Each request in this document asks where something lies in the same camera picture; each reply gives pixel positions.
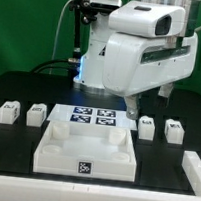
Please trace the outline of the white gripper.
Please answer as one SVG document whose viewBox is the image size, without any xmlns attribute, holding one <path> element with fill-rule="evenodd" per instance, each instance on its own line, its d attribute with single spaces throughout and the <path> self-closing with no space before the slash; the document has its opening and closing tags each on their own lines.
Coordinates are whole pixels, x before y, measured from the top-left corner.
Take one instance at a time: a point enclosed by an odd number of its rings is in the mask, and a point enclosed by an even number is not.
<svg viewBox="0 0 201 201">
<path fill-rule="evenodd" d="M 103 85 L 110 93 L 125 97 L 126 116 L 138 117 L 134 94 L 160 87 L 158 95 L 169 98 L 173 83 L 192 74 L 198 36 L 186 37 L 175 54 L 166 49 L 165 38 L 142 38 L 113 33 L 106 44 Z"/>
</svg>

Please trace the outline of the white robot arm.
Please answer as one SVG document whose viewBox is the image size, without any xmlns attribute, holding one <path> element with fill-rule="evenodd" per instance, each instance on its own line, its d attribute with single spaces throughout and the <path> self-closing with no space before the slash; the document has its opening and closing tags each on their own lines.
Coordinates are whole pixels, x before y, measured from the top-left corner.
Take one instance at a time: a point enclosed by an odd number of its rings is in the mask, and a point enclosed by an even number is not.
<svg viewBox="0 0 201 201">
<path fill-rule="evenodd" d="M 200 1 L 80 0 L 90 33 L 74 86 L 124 98 L 129 119 L 138 117 L 147 90 L 158 88 L 166 105 L 174 83 L 193 71 Z"/>
</svg>

